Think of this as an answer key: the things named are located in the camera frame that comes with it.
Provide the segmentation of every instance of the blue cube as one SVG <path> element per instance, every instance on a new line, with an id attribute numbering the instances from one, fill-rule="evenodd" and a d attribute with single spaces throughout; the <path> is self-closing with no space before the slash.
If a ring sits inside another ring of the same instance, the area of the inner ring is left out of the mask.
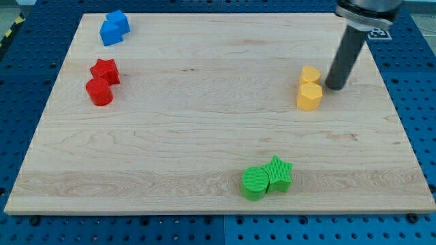
<path id="1" fill-rule="evenodd" d="M 102 41 L 105 46 L 123 41 L 120 28 L 109 21 L 103 22 L 103 25 L 100 29 L 100 36 L 102 37 Z"/>
<path id="2" fill-rule="evenodd" d="M 106 18 L 120 28 L 121 34 L 130 32 L 129 21 L 127 21 L 126 15 L 121 10 L 106 14 Z"/>

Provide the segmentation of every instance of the toy block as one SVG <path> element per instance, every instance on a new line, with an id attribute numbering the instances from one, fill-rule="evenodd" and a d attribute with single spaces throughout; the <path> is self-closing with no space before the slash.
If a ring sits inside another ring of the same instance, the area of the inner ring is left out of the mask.
<path id="1" fill-rule="evenodd" d="M 116 68 L 114 59 L 107 61 L 97 59 L 96 64 L 90 68 L 90 71 L 94 78 L 104 78 L 108 81 L 109 86 L 120 83 L 118 69 Z"/>
<path id="2" fill-rule="evenodd" d="M 274 191 L 287 192 L 292 184 L 291 170 L 292 163 L 286 163 L 274 156 L 270 163 L 262 166 L 268 174 L 269 184 L 267 193 Z"/>
<path id="3" fill-rule="evenodd" d="M 120 28 L 112 22 L 105 21 L 100 29 L 103 45 L 109 46 L 123 41 Z"/>
<path id="4" fill-rule="evenodd" d="M 93 78 L 87 82 L 86 90 L 94 105 L 103 106 L 113 99 L 109 83 L 104 78 Z"/>
<path id="5" fill-rule="evenodd" d="M 297 106 L 305 111 L 311 111 L 320 106 L 322 87 L 313 82 L 301 84 L 298 89 Z"/>
<path id="6" fill-rule="evenodd" d="M 268 188 L 268 174 L 260 167 L 249 167 L 244 171 L 240 192 L 249 201 L 263 198 Z"/>
<path id="7" fill-rule="evenodd" d="M 127 20 L 126 15 L 121 10 L 113 11 L 112 13 L 106 14 L 106 19 L 116 24 L 120 28 L 121 34 L 126 34 L 130 32 L 129 21 Z"/>
<path id="8" fill-rule="evenodd" d="M 321 72 L 318 69 L 306 65 L 302 68 L 300 76 L 300 84 L 305 84 L 308 82 L 314 82 L 319 84 L 321 80 Z"/>

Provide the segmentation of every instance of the yellow and black tape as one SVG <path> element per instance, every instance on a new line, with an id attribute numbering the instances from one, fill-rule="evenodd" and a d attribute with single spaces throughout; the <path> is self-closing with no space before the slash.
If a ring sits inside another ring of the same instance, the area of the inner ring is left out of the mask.
<path id="1" fill-rule="evenodd" d="M 14 23 L 12 24 L 11 28 L 6 31 L 5 36 L 0 41 L 0 61 L 3 59 L 3 57 L 6 55 L 7 50 L 9 49 L 12 40 L 14 40 L 16 34 L 20 30 L 21 26 L 24 24 L 25 17 L 23 14 L 20 14 Z"/>

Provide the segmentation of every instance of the green star block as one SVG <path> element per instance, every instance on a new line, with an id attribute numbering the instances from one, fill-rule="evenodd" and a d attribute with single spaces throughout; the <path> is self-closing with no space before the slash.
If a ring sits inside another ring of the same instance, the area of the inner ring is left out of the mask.
<path id="1" fill-rule="evenodd" d="M 260 167 L 249 167 L 244 171 L 240 192 L 250 200 L 257 201 L 263 198 L 268 187 L 268 174 Z"/>
<path id="2" fill-rule="evenodd" d="M 270 163 L 262 166 L 262 169 L 268 174 L 269 185 L 267 193 L 275 191 L 287 192 L 292 183 L 291 170 L 292 163 L 286 163 L 274 156 Z"/>

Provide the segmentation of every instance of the wooden board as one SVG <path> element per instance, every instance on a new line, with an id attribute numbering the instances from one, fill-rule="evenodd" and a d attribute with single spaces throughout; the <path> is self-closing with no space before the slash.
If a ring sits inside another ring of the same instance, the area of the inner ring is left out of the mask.
<path id="1" fill-rule="evenodd" d="M 324 76 L 345 28 L 332 14 L 129 14 L 103 47 L 85 14 L 5 211 L 8 214 L 368 214 L 435 202 L 372 56 L 320 108 L 296 107 L 303 65 Z M 84 89 L 115 59 L 114 101 Z M 244 169 L 293 162 L 286 194 L 240 196 Z"/>

